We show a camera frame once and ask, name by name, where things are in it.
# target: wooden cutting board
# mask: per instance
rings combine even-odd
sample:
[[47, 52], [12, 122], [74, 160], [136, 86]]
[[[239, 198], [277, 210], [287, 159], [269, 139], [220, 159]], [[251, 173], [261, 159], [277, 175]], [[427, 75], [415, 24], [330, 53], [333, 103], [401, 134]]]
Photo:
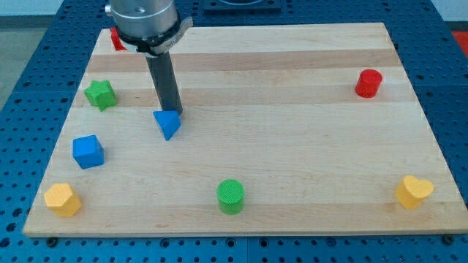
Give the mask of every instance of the wooden cutting board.
[[[144, 57], [116, 52], [102, 31], [24, 232], [31, 237], [393, 235], [459, 233], [468, 212], [381, 23], [191, 28], [171, 50], [184, 104], [165, 141]], [[379, 70], [373, 99], [354, 92]], [[109, 80], [118, 105], [100, 112], [83, 89]], [[98, 136], [105, 164], [82, 170], [77, 137]], [[434, 193], [406, 210], [407, 174]], [[245, 208], [220, 212], [234, 178]], [[83, 201], [72, 218], [45, 206], [54, 183]]]

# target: red block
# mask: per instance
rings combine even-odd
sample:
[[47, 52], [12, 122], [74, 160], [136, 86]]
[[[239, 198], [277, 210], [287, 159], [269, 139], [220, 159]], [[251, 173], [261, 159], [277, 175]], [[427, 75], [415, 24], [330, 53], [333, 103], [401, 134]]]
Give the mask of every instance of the red block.
[[366, 69], [359, 76], [355, 89], [356, 93], [363, 98], [372, 98], [379, 90], [382, 80], [383, 77], [380, 72], [375, 69]]
[[127, 50], [127, 49], [122, 45], [122, 43], [120, 42], [120, 37], [118, 37], [117, 29], [116, 29], [116, 28], [111, 28], [111, 29], [110, 29], [110, 38], [112, 39], [112, 43], [114, 44], [114, 48], [115, 48], [117, 51], [120, 51], [120, 50]]
[[453, 31], [452, 34], [465, 53], [465, 56], [468, 57], [468, 32]]

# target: yellow heart block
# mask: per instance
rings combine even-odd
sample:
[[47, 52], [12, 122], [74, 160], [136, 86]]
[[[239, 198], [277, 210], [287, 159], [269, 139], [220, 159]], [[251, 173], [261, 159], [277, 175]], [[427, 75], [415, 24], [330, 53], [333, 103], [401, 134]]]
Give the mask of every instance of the yellow heart block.
[[80, 197], [69, 183], [56, 183], [44, 194], [45, 204], [58, 217], [72, 217], [81, 208]]
[[419, 180], [406, 175], [396, 187], [395, 195], [406, 209], [415, 209], [423, 204], [426, 197], [432, 194], [434, 185], [429, 180]]

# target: plastic block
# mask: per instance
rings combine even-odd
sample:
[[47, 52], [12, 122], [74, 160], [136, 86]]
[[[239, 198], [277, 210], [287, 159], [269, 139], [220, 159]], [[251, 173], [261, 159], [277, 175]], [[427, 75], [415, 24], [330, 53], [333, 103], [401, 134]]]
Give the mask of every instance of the plastic block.
[[74, 139], [73, 158], [75, 158], [81, 169], [104, 164], [104, 149], [96, 135]]
[[176, 110], [165, 110], [153, 112], [158, 127], [164, 135], [166, 140], [175, 134], [178, 128], [181, 126], [181, 119], [178, 116]]
[[423, 204], [434, 186], [431, 181], [419, 180], [412, 175], [406, 175], [396, 188], [395, 195], [406, 209], [415, 209]]
[[110, 39], [112, 40], [112, 44], [114, 45], [114, 48], [116, 49], [116, 51], [127, 50], [122, 45], [122, 42], [120, 41], [120, 37], [117, 34], [117, 29], [116, 28], [111, 28], [110, 29]]
[[89, 104], [96, 106], [100, 111], [117, 104], [116, 94], [109, 80], [91, 81], [91, 85], [85, 90]]
[[379, 90], [382, 79], [382, 75], [377, 70], [363, 70], [359, 76], [358, 84], [356, 85], [356, 93], [367, 99], [374, 97]]
[[81, 208], [80, 197], [69, 183], [55, 183], [44, 194], [45, 204], [59, 217], [72, 217]]
[[239, 213], [244, 208], [244, 188], [233, 179], [222, 181], [216, 191], [219, 209], [228, 215]]

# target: blue block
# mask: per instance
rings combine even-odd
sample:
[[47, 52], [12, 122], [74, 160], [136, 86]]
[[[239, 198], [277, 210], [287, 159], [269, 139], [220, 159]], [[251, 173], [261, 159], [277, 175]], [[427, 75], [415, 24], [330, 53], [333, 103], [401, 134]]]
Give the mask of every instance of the blue block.
[[104, 149], [96, 135], [74, 139], [73, 158], [75, 158], [81, 169], [104, 164]]
[[175, 134], [181, 126], [181, 119], [178, 117], [176, 110], [155, 111], [153, 113], [158, 123], [158, 127], [166, 140]]

